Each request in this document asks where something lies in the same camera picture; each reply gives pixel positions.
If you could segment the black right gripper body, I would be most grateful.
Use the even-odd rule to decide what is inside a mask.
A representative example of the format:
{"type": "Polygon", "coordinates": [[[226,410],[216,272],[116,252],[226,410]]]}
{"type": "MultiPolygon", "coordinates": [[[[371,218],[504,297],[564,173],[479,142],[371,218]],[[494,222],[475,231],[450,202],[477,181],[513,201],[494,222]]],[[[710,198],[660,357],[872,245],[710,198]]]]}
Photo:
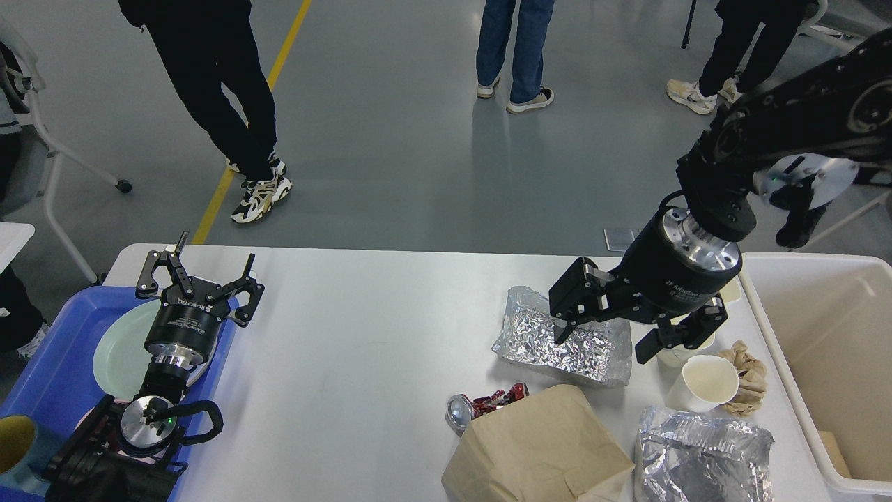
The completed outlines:
{"type": "Polygon", "coordinates": [[[642,324],[693,312],[741,267],[736,243],[706,235],[685,208],[662,207],[613,270],[613,312],[642,324]]]}

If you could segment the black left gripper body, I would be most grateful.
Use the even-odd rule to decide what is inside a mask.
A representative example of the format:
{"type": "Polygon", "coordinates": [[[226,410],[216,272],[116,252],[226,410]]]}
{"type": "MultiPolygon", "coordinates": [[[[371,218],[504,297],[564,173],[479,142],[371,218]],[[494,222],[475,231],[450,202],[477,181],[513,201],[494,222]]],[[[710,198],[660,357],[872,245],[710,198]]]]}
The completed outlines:
{"type": "Polygon", "coordinates": [[[144,348],[154,363],[178,367],[209,363],[226,316],[227,301],[222,298],[210,305],[184,298],[161,298],[144,348]]]}

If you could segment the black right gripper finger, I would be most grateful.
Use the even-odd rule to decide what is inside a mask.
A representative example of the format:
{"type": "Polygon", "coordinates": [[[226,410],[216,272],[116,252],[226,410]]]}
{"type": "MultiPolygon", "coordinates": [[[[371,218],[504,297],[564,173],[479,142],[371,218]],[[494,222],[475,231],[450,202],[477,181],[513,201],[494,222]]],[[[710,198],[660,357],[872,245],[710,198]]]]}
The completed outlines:
{"type": "Polygon", "coordinates": [[[561,345],[582,324],[627,318],[631,297],[588,257],[578,257],[548,290],[549,312],[555,318],[554,343],[561,345]]]}
{"type": "Polygon", "coordinates": [[[682,345],[685,349],[697,349],[713,335],[728,318],[723,299],[714,296],[705,305],[689,312],[679,324],[665,317],[635,345],[637,363],[649,362],[660,350],[682,345]]]}

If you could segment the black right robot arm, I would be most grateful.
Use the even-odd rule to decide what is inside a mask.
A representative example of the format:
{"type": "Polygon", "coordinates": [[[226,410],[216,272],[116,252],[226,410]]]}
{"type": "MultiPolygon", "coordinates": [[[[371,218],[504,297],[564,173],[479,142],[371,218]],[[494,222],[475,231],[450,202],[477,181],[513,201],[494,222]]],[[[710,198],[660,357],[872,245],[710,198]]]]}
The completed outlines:
{"type": "Polygon", "coordinates": [[[669,194],[611,271],[575,260],[549,289],[554,341],[582,324],[623,318],[652,325],[635,346],[639,363],[663,349],[699,347],[727,319],[721,289],[755,228],[748,195],[787,211],[776,235],[806,244],[826,206],[862,162],[890,159],[890,31],[800,76],[720,108],[678,163],[669,194]],[[684,208],[670,206],[684,197],[684,208]]]}

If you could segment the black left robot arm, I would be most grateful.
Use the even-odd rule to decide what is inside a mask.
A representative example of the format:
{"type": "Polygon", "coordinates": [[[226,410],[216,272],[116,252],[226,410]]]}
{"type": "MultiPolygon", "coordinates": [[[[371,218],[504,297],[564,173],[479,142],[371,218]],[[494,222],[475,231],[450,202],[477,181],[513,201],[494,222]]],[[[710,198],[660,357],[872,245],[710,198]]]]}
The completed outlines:
{"type": "Polygon", "coordinates": [[[45,500],[166,501],[188,467],[175,460],[178,451],[223,431],[219,406],[189,394],[213,365],[224,322],[247,326],[265,288],[252,273],[254,254],[233,282],[189,274],[181,261],[186,242],[183,232],[147,254],[137,280],[137,298],[160,300],[139,390],[125,402],[103,396],[81,420],[43,471],[45,500]]]}

